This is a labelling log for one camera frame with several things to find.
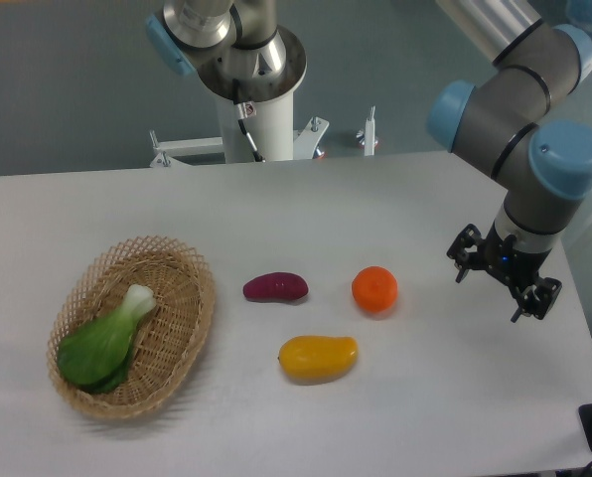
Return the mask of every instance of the woven basket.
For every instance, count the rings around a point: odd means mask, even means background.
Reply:
[[[128,379],[89,395],[67,383],[57,363],[64,336],[117,307],[133,283],[154,292],[157,306],[139,325]],[[54,324],[47,353],[58,393],[88,415],[125,419],[159,407],[179,386],[202,349],[215,305],[215,283],[201,255],[177,240],[136,238],[114,246],[88,268]]]

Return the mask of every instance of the green vegetable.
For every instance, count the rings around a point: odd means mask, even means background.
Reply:
[[[155,305],[150,288],[131,285],[117,308],[64,337],[58,347],[58,369],[65,380],[98,393],[121,384],[132,361],[137,326]]]
[[[128,378],[128,370],[133,361],[133,347],[130,347],[128,354],[124,361],[121,362],[119,368],[117,368],[109,377],[101,380],[99,383],[88,386],[80,386],[79,388],[90,395],[101,395],[104,393],[110,393],[119,385],[121,385]]]

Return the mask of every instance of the white table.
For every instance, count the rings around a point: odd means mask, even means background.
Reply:
[[[0,178],[0,476],[476,476],[579,467],[577,407],[592,402],[592,342],[563,251],[564,288],[512,324],[484,272],[455,283],[446,249],[488,230],[504,191],[445,153],[322,163]],[[218,283],[211,337],[166,408],[123,424],[72,410],[46,344],[86,267],[162,235],[196,246]],[[380,264],[401,303],[373,321],[350,283]],[[301,305],[246,302],[251,277],[288,270]],[[300,334],[351,335],[356,367],[323,386],[285,380]]]

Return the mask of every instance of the yellow mango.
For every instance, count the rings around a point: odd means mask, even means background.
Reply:
[[[354,338],[297,336],[285,343],[278,361],[287,376],[302,381],[331,381],[347,372],[358,358]]]

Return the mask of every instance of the toy fruit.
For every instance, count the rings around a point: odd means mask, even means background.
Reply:
[[[357,358],[358,343],[350,337],[297,336],[278,353],[285,374],[300,381],[332,381],[346,373]]]
[[[397,281],[386,268],[370,266],[354,278],[352,293],[356,303],[363,310],[369,313],[379,313],[395,303]]]
[[[295,301],[308,292],[302,277],[284,271],[257,276],[243,286],[243,295],[248,300]]]
[[[155,306],[153,291],[134,284],[117,308],[65,336],[57,356],[63,378],[91,394],[119,386],[128,375],[137,326]]]

